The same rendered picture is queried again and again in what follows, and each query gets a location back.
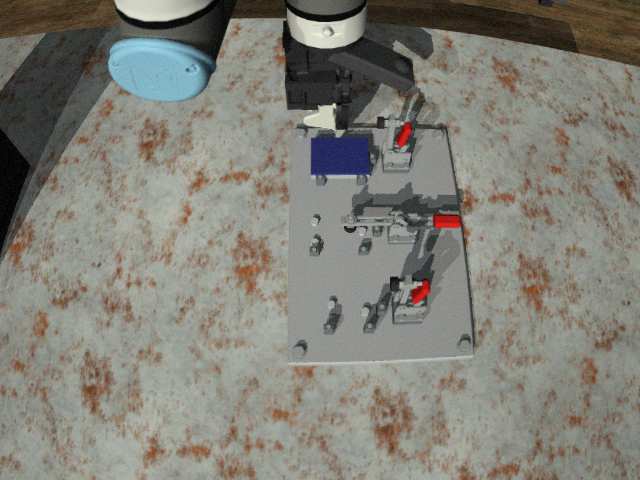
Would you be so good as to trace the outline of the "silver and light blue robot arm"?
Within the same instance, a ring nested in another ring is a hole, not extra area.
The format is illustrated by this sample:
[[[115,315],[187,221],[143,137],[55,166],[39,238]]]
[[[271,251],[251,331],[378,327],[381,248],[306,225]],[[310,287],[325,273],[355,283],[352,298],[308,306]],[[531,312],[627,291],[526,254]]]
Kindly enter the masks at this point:
[[[237,0],[114,0],[119,36],[108,68],[138,97],[181,102],[199,95],[216,60]],[[316,48],[356,43],[328,61],[401,92],[414,84],[412,60],[362,37],[368,0],[285,0],[289,33]]]

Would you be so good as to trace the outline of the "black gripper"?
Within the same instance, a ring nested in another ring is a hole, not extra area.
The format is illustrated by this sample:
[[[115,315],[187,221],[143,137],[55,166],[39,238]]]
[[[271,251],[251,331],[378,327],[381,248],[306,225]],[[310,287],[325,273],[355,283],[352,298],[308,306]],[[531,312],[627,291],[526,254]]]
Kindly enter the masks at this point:
[[[335,138],[348,129],[354,71],[329,62],[328,58],[350,49],[355,42],[330,49],[306,46],[291,36],[287,21],[283,21],[287,110],[316,112],[304,117],[303,123],[332,129]]]

